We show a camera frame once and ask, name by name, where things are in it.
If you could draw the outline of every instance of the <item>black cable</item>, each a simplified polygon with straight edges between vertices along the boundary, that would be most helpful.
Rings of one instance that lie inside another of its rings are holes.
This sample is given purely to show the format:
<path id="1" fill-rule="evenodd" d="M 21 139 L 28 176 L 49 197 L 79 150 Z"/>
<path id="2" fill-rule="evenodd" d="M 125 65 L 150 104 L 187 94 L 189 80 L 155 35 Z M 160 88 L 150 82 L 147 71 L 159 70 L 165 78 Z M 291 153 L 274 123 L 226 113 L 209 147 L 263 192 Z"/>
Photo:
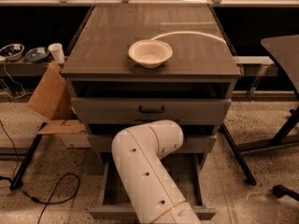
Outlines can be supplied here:
<path id="1" fill-rule="evenodd" d="M 65 199 L 65 200 L 61 200 L 61 201 L 58 201 L 58 202 L 50 203 L 50 200 L 51 200 L 51 198 L 53 197 L 53 195 L 54 195 L 56 189 L 57 189 L 58 186 L 60 185 L 61 181 L 62 181 L 66 176 L 69 176 L 69 175 L 74 176 L 74 177 L 76 178 L 76 180 L 77 180 L 77 183 L 78 183 L 78 184 L 77 184 L 77 187 L 76 187 L 76 189 L 75 189 L 75 191 L 74 191 L 74 193 L 73 193 L 73 195 L 70 196 L 69 198 Z M 40 220 L 41 220 L 41 218 L 42 218 L 42 216 L 43 216 L 43 214 L 44 214 L 44 212 L 45 212 L 45 210 L 46 210 L 46 208 L 47 208 L 48 205 L 65 203 L 65 202 L 67 202 L 67 201 L 73 199 L 73 198 L 77 195 L 79 187 L 80 187 L 80 178 L 78 177 L 78 175 L 75 175 L 75 174 L 72 174 L 72 173 L 68 173 L 68 174 L 63 175 L 63 176 L 59 179 L 59 181 L 57 182 L 57 184 L 56 184 L 56 186 L 55 186 L 55 188 L 54 188 L 54 190 L 53 190 L 53 192 L 52 192 L 52 194 L 50 195 L 50 197 L 49 197 L 49 199 L 47 200 L 46 203 L 45 203 L 45 202 L 42 202 L 42 201 L 39 201 L 38 198 L 36 198 L 36 197 L 32 197 L 32 196 L 30 196 L 26 191 L 24 191 L 24 190 L 22 190 L 22 189 L 19 189 L 19 190 L 20 190 L 24 195 L 26 195 L 27 197 L 29 197 L 33 202 L 35 202 L 35 203 L 39 203 L 39 204 L 44 204 L 44 205 L 45 205 L 44 208 L 43 208 L 43 210 L 42 210 L 42 212 L 41 212 L 41 214 L 40 214 L 40 216 L 39 216 L 39 219 L 38 219 L 38 221 L 37 221 L 37 224 L 38 224 L 38 223 L 40 222 Z"/>
<path id="2" fill-rule="evenodd" d="M 1 125 L 1 127 L 2 127 L 3 132 L 7 135 L 7 138 L 10 140 L 10 142 L 11 142 L 11 144 L 12 144 L 12 146 L 13 146 L 13 149 L 15 150 L 15 154 L 16 154 L 16 156 L 17 156 L 17 164 L 16 164 L 16 167 L 15 167 L 15 169 L 14 169 L 14 171 L 13 171 L 13 174 L 12 174 L 12 179 L 14 179 L 14 178 L 15 178 L 16 171 L 17 171 L 18 166 L 19 166 L 19 155 L 18 155 L 16 146 L 15 146 L 15 143 L 13 142 L 13 140 L 12 140 L 12 139 L 10 138 L 10 136 L 8 135 L 8 133 L 7 133 L 6 129 L 4 128 L 4 125 L 3 125 L 3 123 L 2 123 L 1 120 L 0 120 L 0 125 Z"/>

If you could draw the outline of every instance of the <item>cabinet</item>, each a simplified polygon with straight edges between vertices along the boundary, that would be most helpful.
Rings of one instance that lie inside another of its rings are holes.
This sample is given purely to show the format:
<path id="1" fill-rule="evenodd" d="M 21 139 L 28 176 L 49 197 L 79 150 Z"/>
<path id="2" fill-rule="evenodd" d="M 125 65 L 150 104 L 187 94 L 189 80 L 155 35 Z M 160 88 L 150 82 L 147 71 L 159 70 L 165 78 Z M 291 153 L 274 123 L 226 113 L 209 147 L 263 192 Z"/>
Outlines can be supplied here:
<path id="1" fill-rule="evenodd" d="M 180 31 L 194 34 L 161 37 L 173 56 L 157 68 L 141 67 L 127 55 L 138 40 Z M 185 138 L 164 165 L 200 218 L 215 214 L 201 200 L 200 170 L 215 144 L 240 71 L 207 5 L 98 4 L 62 75 L 103 162 L 104 183 L 93 217 L 135 218 L 109 157 L 111 141 L 125 127 L 159 119 L 176 121 Z"/>

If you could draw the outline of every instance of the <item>gray tabletop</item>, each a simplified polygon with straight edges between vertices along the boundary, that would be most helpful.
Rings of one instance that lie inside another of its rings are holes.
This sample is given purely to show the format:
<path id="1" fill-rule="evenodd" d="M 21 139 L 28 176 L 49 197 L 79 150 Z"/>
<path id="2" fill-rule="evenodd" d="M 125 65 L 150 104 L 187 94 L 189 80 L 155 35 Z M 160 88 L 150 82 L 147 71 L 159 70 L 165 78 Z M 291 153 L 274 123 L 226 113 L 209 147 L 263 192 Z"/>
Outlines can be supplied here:
<path id="1" fill-rule="evenodd" d="M 264 38 L 261 43 L 299 93 L 299 35 Z"/>
<path id="2" fill-rule="evenodd" d="M 157 35 L 171 46 L 170 60 L 147 69 L 128 57 L 132 44 Z M 62 74 L 240 76 L 209 7 L 185 3 L 98 4 Z"/>

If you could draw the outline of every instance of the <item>cardboard flap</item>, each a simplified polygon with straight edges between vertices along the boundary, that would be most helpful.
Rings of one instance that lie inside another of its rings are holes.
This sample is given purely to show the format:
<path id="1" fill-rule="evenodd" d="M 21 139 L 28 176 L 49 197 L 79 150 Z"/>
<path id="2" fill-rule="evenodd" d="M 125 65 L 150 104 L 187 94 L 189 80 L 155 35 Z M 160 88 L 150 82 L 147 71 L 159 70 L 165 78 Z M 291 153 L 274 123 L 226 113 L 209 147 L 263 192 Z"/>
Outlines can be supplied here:
<path id="1" fill-rule="evenodd" d="M 61 70 L 56 62 L 52 62 L 28 102 L 30 107 L 48 119 L 72 119 L 73 116 Z"/>
<path id="2" fill-rule="evenodd" d="M 84 133 L 84 124 L 76 119 L 71 120 L 50 120 L 47 125 L 42 128 L 39 134 L 54 134 L 54 133 Z"/>

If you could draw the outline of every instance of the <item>cardboard box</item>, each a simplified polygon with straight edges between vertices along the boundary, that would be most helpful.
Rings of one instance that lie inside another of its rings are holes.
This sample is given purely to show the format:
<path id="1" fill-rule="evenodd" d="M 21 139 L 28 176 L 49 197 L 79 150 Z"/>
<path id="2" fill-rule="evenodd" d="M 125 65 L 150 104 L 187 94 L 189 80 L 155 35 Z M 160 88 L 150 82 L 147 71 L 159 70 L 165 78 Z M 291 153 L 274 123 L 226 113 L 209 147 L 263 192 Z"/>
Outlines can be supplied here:
<path id="1" fill-rule="evenodd" d="M 31 108 L 50 120 L 38 133 L 59 134 L 67 147 L 90 147 L 84 125 L 73 119 L 61 70 L 56 62 L 51 62 L 28 102 Z"/>

